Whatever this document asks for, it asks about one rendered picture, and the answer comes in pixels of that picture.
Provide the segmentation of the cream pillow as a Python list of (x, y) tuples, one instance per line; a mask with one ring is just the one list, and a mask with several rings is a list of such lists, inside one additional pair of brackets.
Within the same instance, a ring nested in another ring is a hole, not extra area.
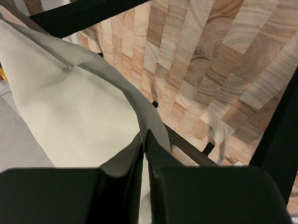
[(147, 130), (170, 154), (171, 147), (151, 102), (98, 53), (1, 17), (0, 61), (18, 111), (55, 167), (98, 167), (140, 130), (139, 224), (152, 224)]

